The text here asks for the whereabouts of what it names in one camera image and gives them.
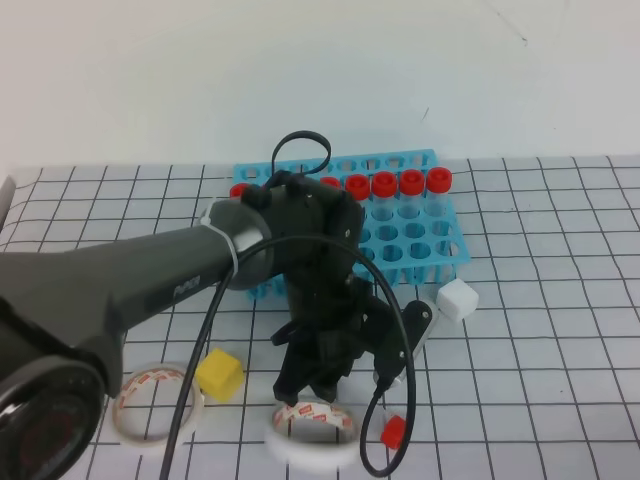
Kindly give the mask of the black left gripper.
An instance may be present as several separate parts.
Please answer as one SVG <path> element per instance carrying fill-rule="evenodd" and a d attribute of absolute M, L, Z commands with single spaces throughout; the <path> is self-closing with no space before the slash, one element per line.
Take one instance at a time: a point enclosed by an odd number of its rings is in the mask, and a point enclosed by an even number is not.
<path fill-rule="evenodd" d="M 287 347 L 273 392 L 295 406 L 312 381 L 314 394 L 334 402 L 338 382 L 353 363 L 372 351 L 382 308 L 389 308 L 400 330 L 400 308 L 393 298 L 378 299 L 371 282 L 358 278 L 355 263 L 372 263 L 358 251 L 364 210 L 353 196 L 309 177 L 275 177 L 250 185 L 242 206 L 261 220 L 268 246 L 242 266 L 264 279 L 282 275 L 291 320 L 271 340 Z"/>

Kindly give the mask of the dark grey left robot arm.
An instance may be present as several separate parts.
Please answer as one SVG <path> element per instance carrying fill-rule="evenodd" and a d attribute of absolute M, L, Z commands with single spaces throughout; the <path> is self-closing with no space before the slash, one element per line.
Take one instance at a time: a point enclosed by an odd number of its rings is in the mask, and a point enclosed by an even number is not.
<path fill-rule="evenodd" d="M 83 454 L 123 377 L 129 330 L 213 284 L 286 283 L 273 391 L 333 401 L 364 352 L 389 384 L 407 353 L 396 303 L 358 279 L 364 210 L 301 174 L 215 202 L 197 226 L 62 253 L 1 257 L 1 475 L 57 479 Z"/>

